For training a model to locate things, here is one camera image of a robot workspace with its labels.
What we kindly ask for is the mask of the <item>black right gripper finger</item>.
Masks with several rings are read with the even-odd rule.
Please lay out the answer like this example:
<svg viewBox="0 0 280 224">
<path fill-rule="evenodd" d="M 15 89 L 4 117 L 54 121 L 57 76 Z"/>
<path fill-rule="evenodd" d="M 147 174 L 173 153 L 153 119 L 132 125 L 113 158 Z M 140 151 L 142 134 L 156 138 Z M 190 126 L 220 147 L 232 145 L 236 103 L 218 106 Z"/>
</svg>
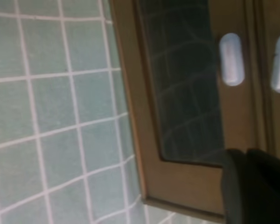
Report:
<svg viewBox="0 0 280 224">
<path fill-rule="evenodd" d="M 221 191 L 227 224 L 280 224 L 280 159 L 258 149 L 225 151 Z"/>
</svg>

